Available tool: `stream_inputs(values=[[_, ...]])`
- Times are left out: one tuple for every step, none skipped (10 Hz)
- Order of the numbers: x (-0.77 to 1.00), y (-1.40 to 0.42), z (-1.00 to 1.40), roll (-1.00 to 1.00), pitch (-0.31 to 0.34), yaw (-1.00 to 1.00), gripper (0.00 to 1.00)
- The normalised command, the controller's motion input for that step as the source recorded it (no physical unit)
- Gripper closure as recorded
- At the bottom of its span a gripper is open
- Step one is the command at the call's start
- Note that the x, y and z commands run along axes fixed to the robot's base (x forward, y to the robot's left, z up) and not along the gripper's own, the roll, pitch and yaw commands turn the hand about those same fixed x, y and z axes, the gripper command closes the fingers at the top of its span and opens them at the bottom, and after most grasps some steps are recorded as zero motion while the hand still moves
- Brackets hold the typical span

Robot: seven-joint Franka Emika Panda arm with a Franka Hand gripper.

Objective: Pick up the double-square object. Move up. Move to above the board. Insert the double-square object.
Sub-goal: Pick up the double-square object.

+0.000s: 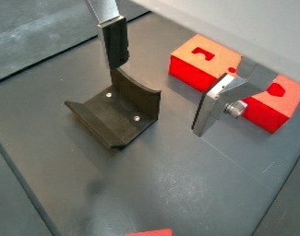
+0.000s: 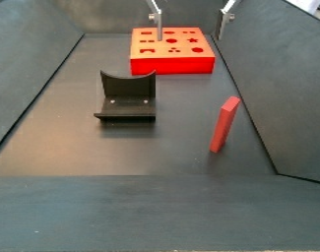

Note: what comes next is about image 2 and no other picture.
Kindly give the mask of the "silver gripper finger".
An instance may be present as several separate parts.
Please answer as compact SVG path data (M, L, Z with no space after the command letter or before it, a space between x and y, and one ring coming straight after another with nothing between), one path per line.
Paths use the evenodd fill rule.
M217 39L223 38L225 25L235 19L235 15L231 13L235 8L237 0L228 0L225 6L219 10L219 22L217 22Z
M149 20L157 25L157 40L162 40L162 10L160 9L156 0L146 0L150 9Z

